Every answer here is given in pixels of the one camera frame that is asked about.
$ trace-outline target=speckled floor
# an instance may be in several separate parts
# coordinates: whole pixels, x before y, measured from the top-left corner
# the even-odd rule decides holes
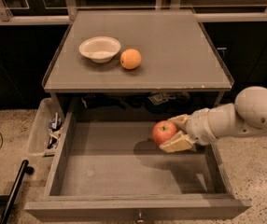
[[[8,223],[40,223],[23,210],[27,201],[41,196],[52,158],[27,155],[27,139],[36,110],[0,111],[0,133],[4,144],[0,149],[0,194],[8,194],[24,159],[35,168],[26,175]],[[218,141],[227,175],[236,198],[247,198],[252,207],[233,220],[157,221],[157,224],[179,223],[267,223],[267,137],[225,138]]]

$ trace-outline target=wooden drawer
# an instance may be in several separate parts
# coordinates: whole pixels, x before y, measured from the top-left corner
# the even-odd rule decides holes
[[[123,118],[122,112],[133,118]],[[25,210],[41,221],[234,218],[250,207],[232,196],[215,146],[166,154],[151,139],[154,119],[74,98],[44,197]]]

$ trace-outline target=apple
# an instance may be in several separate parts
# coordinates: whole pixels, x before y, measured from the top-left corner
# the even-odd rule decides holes
[[[177,127],[169,120],[156,123],[152,130],[154,142],[159,146],[177,133]]]

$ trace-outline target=white bowl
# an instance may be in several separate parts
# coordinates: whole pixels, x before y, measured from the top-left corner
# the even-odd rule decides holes
[[[107,36],[96,36],[84,41],[79,46],[79,52],[95,63],[106,63],[120,51],[120,48],[118,40]]]

